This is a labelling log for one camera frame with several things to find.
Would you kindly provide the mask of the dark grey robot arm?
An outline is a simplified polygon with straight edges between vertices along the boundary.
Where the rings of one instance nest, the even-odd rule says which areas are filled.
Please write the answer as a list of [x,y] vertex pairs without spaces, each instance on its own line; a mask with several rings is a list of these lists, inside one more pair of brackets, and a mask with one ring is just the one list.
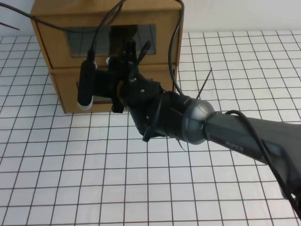
[[219,113],[207,101],[164,91],[160,83],[139,73],[149,48],[150,43],[145,43],[137,55],[135,42],[129,41],[117,57],[107,61],[119,77],[119,106],[131,113],[143,140],[171,137],[193,145],[217,143],[267,164],[283,196],[300,203],[300,125],[248,118],[237,110]]

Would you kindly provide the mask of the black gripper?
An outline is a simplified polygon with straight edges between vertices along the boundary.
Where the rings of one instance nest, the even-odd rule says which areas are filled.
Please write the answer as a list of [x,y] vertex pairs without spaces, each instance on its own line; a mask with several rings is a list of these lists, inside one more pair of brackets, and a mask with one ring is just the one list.
[[150,47],[148,40],[136,59],[136,42],[125,42],[120,57],[123,73],[112,74],[118,101],[130,112],[143,141],[155,137],[183,141],[182,121],[188,108],[188,96],[165,91],[159,82],[136,73]]

